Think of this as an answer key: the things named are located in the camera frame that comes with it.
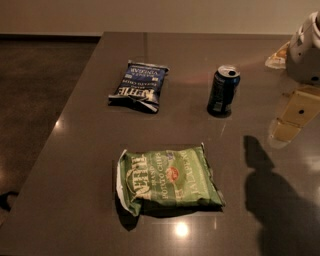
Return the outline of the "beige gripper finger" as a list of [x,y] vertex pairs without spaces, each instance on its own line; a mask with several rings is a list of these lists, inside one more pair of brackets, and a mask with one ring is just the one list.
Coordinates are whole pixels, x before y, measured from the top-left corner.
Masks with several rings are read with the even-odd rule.
[[286,147],[300,131],[300,127],[285,123],[279,119],[273,119],[268,130],[268,143],[276,149]]

